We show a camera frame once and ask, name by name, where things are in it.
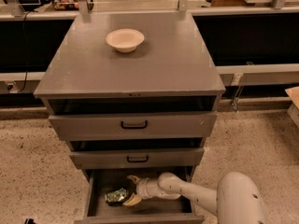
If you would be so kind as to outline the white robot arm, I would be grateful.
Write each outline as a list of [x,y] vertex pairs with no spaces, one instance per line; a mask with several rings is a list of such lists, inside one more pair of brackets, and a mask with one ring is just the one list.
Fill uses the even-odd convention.
[[155,197],[175,200],[183,196],[214,215],[218,224],[267,224],[260,191],[248,176],[239,172],[224,175],[216,190],[184,181],[172,173],[162,173],[157,178],[127,178],[134,190],[124,206]]

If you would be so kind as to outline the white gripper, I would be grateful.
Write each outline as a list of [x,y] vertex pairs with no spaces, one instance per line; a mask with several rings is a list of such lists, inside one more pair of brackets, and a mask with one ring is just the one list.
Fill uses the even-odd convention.
[[158,185],[157,178],[139,178],[135,175],[128,175],[127,178],[136,184],[136,194],[132,194],[128,200],[126,200],[124,206],[134,206],[140,203],[142,200],[158,197],[162,190]]

